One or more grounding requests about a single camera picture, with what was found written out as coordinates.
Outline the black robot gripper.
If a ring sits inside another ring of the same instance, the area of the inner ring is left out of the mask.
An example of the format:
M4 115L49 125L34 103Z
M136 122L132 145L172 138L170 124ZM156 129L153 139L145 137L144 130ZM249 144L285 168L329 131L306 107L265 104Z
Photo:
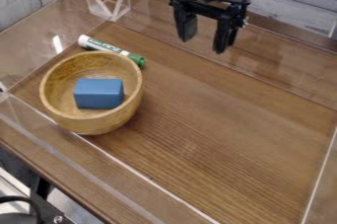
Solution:
M182 42L196 35L197 15L217 20L212 49L217 54L222 53L234 43L238 25L245 24L250 0L169 0L169 4Z

